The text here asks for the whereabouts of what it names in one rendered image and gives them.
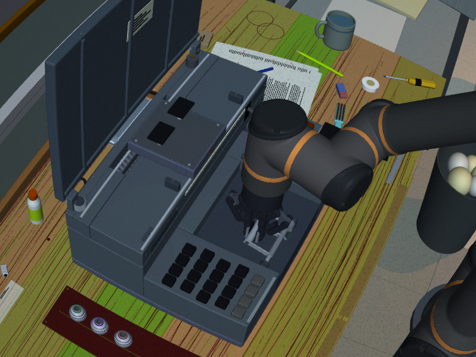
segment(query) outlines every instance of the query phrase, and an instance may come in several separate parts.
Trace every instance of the floor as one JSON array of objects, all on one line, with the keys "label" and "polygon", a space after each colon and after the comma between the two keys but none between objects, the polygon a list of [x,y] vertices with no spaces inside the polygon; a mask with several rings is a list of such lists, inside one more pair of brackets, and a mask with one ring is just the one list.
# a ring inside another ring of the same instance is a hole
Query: floor
[{"label": "floor", "polygon": [[[284,6],[289,1],[276,3]],[[297,0],[292,9],[321,19],[331,1]],[[429,0],[416,21],[406,20],[395,53],[441,75],[458,18],[455,10]],[[447,23],[446,29],[441,30],[438,22]],[[476,90],[475,49],[476,22],[469,20],[446,95]],[[439,254],[418,236],[416,218],[437,151],[422,152],[385,248],[331,357],[393,356],[410,331],[410,318],[418,301],[429,290],[448,282],[476,241],[475,233],[458,253]]]}]

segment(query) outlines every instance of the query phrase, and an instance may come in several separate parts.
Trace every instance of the wooden table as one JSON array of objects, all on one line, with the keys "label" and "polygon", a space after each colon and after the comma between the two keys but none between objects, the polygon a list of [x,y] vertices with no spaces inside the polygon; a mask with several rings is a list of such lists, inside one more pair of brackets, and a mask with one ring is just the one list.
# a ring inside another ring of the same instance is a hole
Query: wooden table
[{"label": "wooden table", "polygon": [[[354,36],[349,50],[325,47],[314,34],[318,20],[264,0],[203,0],[200,30],[217,41],[262,51],[292,62],[311,64],[296,50],[341,71],[344,78],[320,68],[322,79],[309,118],[333,123],[337,103],[346,103],[345,122],[367,102],[385,98],[404,103],[440,96],[444,78],[398,55]],[[157,91],[184,62],[183,55],[158,84]],[[415,76],[436,81],[429,90],[383,75]],[[365,76],[380,83],[365,92]],[[349,98],[339,100],[335,84],[345,83]],[[89,179],[110,151],[108,145],[85,174]],[[2,356],[87,356],[41,322],[66,285],[120,316],[200,356],[328,356],[345,327],[383,250],[418,164],[419,152],[405,154],[392,184],[385,181],[395,156],[374,170],[372,185],[352,209],[324,207],[283,283],[243,347],[237,347],[174,319],[104,282],[72,262],[66,203],[54,198],[50,160],[28,184],[0,223],[0,264],[23,293],[0,324]],[[76,190],[83,186],[79,182]],[[26,196],[34,187],[43,202],[45,221],[32,225]]]}]

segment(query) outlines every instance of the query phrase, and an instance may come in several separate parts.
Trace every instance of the white bottle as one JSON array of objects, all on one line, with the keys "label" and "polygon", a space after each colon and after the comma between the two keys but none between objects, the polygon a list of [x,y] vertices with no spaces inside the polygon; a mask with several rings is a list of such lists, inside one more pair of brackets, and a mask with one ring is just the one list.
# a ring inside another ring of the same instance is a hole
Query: white bottle
[{"label": "white bottle", "polygon": [[40,224],[43,222],[43,208],[41,207],[41,200],[35,189],[28,191],[28,198],[26,199],[28,206],[28,213],[30,214],[30,221],[33,224]]}]

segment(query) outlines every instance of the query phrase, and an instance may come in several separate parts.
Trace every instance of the maroon strip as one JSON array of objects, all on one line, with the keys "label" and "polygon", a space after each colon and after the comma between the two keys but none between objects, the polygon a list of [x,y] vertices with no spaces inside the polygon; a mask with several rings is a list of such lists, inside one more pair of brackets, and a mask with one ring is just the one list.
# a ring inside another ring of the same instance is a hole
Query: maroon strip
[{"label": "maroon strip", "polygon": [[[84,307],[86,320],[76,322],[69,316],[69,308],[74,304]],[[95,317],[107,321],[109,330],[106,334],[99,335],[92,331],[91,320]],[[96,357],[197,356],[120,317],[68,286],[53,304],[43,324]],[[122,348],[115,343],[114,334],[117,331],[127,331],[131,334],[130,347]]]}]

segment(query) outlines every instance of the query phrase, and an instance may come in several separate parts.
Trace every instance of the yellow screwdriver handle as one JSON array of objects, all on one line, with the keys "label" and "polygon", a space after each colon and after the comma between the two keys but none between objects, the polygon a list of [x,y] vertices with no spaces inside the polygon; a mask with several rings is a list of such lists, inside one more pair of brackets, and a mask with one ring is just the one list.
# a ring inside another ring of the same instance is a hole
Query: yellow screwdriver handle
[{"label": "yellow screwdriver handle", "polygon": [[436,82],[426,81],[426,80],[424,80],[424,79],[407,78],[407,82],[408,82],[410,85],[436,88]]}]

